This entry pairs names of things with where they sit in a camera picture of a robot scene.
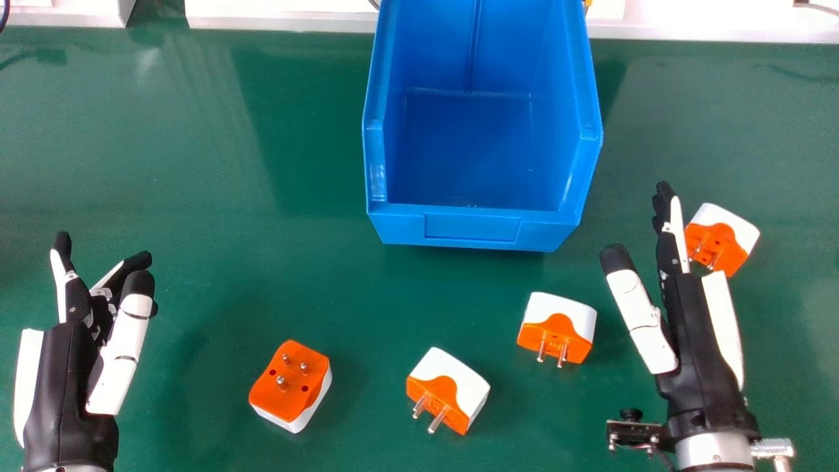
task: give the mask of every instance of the orange and white plug adapter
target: orange and white plug adapter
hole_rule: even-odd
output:
[[[690,258],[731,277],[746,262],[760,231],[725,208],[703,203],[685,228]]]
[[[309,424],[330,385],[329,358],[290,339],[253,384],[248,401],[260,417],[297,434]]]
[[[535,291],[530,294],[516,344],[535,351],[536,360],[556,357],[556,366],[582,364],[591,351],[597,311],[561,296]]]
[[[415,402],[414,419],[423,411],[434,416],[428,433],[441,423],[466,434],[489,395],[489,384],[474,370],[443,349],[431,348],[408,375],[408,398]]]

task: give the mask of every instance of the blue plastic bin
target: blue plastic bin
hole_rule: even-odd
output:
[[[551,252],[602,122],[581,0],[385,0],[363,119],[386,244]]]

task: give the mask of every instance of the robot's right hand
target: robot's right hand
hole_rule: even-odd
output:
[[[23,331],[14,426],[23,472],[113,471],[114,416],[131,385],[149,319],[156,313],[151,254],[119,262],[90,290],[70,262],[70,235],[50,250],[59,323]]]

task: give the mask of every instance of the silver metal cylinder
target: silver metal cylinder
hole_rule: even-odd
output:
[[[676,443],[679,470],[719,464],[720,471],[754,470],[754,459],[748,439],[739,433],[697,434]],[[725,468],[726,465],[737,467]]]

